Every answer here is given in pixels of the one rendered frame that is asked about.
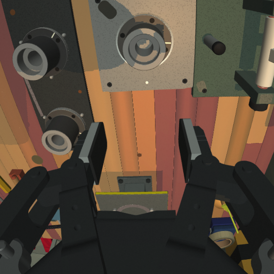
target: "white cylinder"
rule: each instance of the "white cylinder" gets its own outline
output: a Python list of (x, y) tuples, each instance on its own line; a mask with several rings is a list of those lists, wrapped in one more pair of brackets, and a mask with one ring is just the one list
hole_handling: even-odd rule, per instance
[(258, 71), (256, 76), (256, 85), (261, 87), (271, 87), (274, 78), (274, 63), (270, 62), (270, 50), (274, 48), (274, 18), (266, 17), (264, 32), (262, 38), (262, 48)]

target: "green metal panel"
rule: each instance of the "green metal panel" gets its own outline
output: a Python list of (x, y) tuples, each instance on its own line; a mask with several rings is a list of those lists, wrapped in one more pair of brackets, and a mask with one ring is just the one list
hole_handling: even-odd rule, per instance
[[(193, 97), (248, 96), (234, 75), (236, 70), (257, 73), (267, 14), (244, 10), (239, 0), (197, 0), (196, 16)], [(208, 34), (225, 44), (223, 55), (203, 43)]]

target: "white roller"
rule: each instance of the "white roller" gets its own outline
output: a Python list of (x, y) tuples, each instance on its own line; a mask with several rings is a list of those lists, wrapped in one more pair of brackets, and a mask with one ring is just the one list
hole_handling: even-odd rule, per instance
[(259, 87), (271, 87), (274, 78), (274, 63), (269, 61), (271, 49), (274, 48), (274, 18), (267, 16), (264, 25), (262, 48), (256, 85)]

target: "black metal panel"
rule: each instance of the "black metal panel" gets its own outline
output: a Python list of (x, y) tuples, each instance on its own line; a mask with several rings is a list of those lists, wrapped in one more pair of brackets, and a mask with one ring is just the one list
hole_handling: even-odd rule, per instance
[[(60, 34), (66, 34), (64, 39), (68, 44), (69, 55), (64, 69), (53, 79), (43, 77), (37, 81), (30, 81), (30, 85), (43, 115), (47, 115), (55, 108), (67, 107), (84, 114), (83, 119), (88, 129), (93, 122), (93, 115), (70, 1), (2, 0), (2, 5), (14, 48), (19, 46), (19, 41), (22, 41), (28, 32), (39, 27), (51, 28)], [(15, 10), (14, 15), (10, 14), (11, 9)], [(31, 101), (44, 132), (45, 120), (37, 111), (32, 97)]]

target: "yellow edge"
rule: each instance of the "yellow edge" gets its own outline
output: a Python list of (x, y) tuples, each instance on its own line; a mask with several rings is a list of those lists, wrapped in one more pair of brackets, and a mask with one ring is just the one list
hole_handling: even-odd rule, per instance
[(155, 192), (96, 192), (96, 195), (128, 195), (128, 194), (168, 194), (168, 191), (155, 191)]

